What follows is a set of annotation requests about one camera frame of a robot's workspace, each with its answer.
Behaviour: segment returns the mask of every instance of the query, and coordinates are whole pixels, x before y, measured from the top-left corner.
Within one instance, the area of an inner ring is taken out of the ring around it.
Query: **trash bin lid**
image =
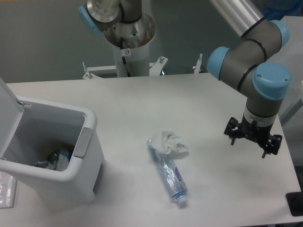
[[[24,106],[0,78],[0,157],[15,134]]]

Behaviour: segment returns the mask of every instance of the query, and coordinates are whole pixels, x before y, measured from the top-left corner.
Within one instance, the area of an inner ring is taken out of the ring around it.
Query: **white table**
[[[299,191],[283,139],[277,156],[262,159],[256,143],[231,146],[223,134],[241,120],[246,98],[210,74],[9,84],[15,94],[93,109],[107,161],[92,204],[38,194],[18,183],[1,226],[235,227],[303,221],[285,194]],[[176,160],[188,186],[188,206],[169,201],[147,152],[153,132],[182,136],[189,156]],[[272,134],[282,134],[276,121]]]

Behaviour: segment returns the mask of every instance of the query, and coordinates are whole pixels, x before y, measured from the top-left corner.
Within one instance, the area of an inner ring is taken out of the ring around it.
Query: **plastic bottle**
[[[175,162],[167,155],[159,154],[155,149],[150,146],[150,141],[146,145],[149,153],[159,171],[160,177],[164,183],[169,196],[178,205],[186,205],[186,185],[181,177]]]
[[[61,148],[59,151],[59,157],[57,161],[56,171],[64,171],[69,164],[69,151],[67,148]]]

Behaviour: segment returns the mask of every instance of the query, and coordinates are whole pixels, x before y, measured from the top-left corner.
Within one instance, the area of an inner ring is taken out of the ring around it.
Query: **white tissue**
[[[156,149],[160,154],[174,153],[178,154],[188,153],[188,148],[182,142],[182,137],[177,136],[172,131],[162,131],[153,134],[151,138],[151,147]]]

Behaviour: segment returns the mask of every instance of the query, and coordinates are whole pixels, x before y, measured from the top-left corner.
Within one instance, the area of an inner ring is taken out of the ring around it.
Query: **white trash bin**
[[[105,160],[97,117],[84,107],[16,97],[0,78],[0,171],[51,196],[93,201]],[[63,143],[75,147],[62,172],[32,166]]]

